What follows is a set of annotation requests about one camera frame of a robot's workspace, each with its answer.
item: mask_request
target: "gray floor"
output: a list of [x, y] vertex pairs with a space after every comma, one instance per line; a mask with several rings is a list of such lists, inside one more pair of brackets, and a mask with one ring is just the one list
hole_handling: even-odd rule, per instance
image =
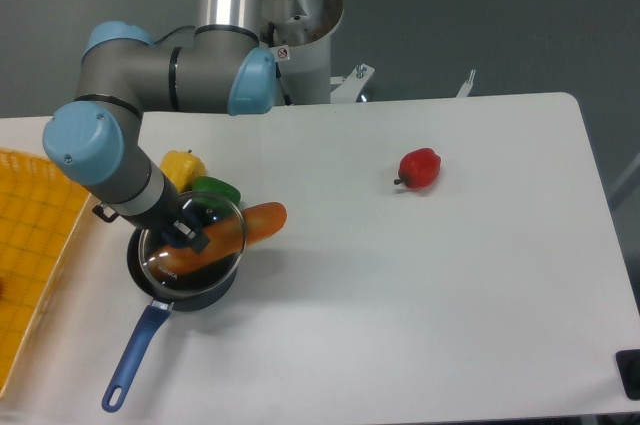
[[[375, 100], [565, 91], [580, 102], [605, 189], [640, 152], [640, 0], [345, 0], [333, 71], [367, 62]], [[125, 20], [156, 37], [197, 0], [0, 0], [0, 116], [73, 98], [91, 29]], [[614, 220], [640, 290], [640, 192]]]

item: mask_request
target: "yellow basket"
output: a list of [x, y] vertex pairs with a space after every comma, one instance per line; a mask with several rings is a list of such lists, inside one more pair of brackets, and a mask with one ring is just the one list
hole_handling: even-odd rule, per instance
[[0, 398], [89, 196], [51, 161], [0, 148]]

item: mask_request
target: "pan handle hole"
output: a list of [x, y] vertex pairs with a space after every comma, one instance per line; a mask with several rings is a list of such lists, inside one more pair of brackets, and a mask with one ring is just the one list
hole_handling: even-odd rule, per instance
[[110, 407], [116, 406], [116, 404], [118, 403], [118, 399], [120, 398], [120, 395], [122, 395], [122, 387], [114, 388], [113, 392], [111, 393], [111, 398], [109, 398]]

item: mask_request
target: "orange carrot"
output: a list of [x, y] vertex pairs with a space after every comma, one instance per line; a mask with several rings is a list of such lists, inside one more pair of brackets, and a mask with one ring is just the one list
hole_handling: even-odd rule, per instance
[[[287, 209], [278, 202], [263, 203], [242, 211], [247, 228], [247, 247], [265, 240], [284, 227]], [[156, 250], [148, 259], [151, 274], [160, 281], [195, 272], [242, 249], [242, 229], [235, 215], [204, 228], [209, 244], [200, 253], [169, 245]]]

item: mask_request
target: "blue joint cap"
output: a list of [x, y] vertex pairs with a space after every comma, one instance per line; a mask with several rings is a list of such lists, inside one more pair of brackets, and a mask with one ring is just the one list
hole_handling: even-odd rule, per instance
[[275, 101], [275, 59], [269, 50], [254, 48], [233, 81], [227, 112], [229, 115], [267, 113]]
[[138, 40], [139, 42], [146, 43], [147, 45], [153, 45], [154, 43], [151, 35], [140, 27], [117, 21], [104, 22], [94, 28], [91, 32], [87, 48], [85, 48], [82, 56], [84, 57], [89, 50], [101, 43], [118, 39]]
[[116, 171], [124, 152], [122, 130], [113, 115], [94, 102], [59, 108], [44, 127], [47, 156], [74, 182], [89, 186]]

